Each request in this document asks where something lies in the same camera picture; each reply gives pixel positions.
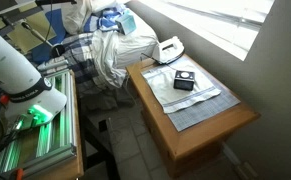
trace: black electronic device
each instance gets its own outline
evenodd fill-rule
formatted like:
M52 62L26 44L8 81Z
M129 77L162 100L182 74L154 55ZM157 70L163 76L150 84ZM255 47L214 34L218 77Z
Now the black electronic device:
M195 73L190 71L176 71L174 89L192 91L195 83Z

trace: folded towel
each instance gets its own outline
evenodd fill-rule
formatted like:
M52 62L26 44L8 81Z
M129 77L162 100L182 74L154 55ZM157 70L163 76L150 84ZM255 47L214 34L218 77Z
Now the folded towel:
M192 91L173 88L176 70L195 73ZM186 59L179 59L168 66L158 66L143 72L142 75L162 105L164 113L176 112L221 93L221 90L217 89L192 62Z

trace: wooden nightstand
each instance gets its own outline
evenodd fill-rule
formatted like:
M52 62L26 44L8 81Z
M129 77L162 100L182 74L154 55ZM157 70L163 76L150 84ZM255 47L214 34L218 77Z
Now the wooden nightstand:
M181 58L193 61L187 55ZM196 65L201 71L206 72L201 66ZM161 105L141 74L155 66L157 65L152 59L146 59L128 66L127 72L144 104L142 114L145 123L171 177L177 177L217 156L221 151L221 141L239 127L260 117L259 113L244 103L236 94L210 76L209 78L215 79L241 102L178 132L169 117L163 113Z

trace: floor tile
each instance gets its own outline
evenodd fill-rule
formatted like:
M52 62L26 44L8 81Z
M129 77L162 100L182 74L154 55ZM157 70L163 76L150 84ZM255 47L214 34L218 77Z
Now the floor tile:
M112 148L117 163L140 152L137 140L130 125L110 131Z
M131 111L131 108L120 108L120 109L111 109L111 110L93 110L88 114L90 121L97 127L98 122L102 120L111 119L112 123L125 122L124 119L128 118L128 112Z
M128 117L128 114L125 112L117 112L116 115L112 115L108 118L108 129L117 130L125 128L126 126L131 125L131 119Z
M231 162L226 157L219 159L203 170L194 171L194 173L198 179L202 180L239 180L233 171Z
M97 153L97 150L92 145L90 145L87 141L85 141L85 148L86 148L87 156Z
M130 112L129 117L131 119L131 124L136 136L139 136L147 132L147 127L139 111Z
M164 166L159 166L151 171L151 176L153 180L172 180L166 171Z
M183 174L182 176L176 178L176 180L196 180L196 179L198 180L198 178L196 177L196 174L192 171L187 172L187 173Z
M79 180L108 180L107 171L106 171L106 164L102 162L84 172L84 176L79 178Z
M118 164L121 180L150 180L141 154Z
M159 152L149 133L138 136L137 141L149 170L162 165Z

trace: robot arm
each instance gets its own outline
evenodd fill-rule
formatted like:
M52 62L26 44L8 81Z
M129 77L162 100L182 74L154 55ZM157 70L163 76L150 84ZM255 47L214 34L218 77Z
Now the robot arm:
M24 122L23 129L50 122L67 101L31 63L0 36L0 88L9 96L5 116L15 120L19 115L35 117Z

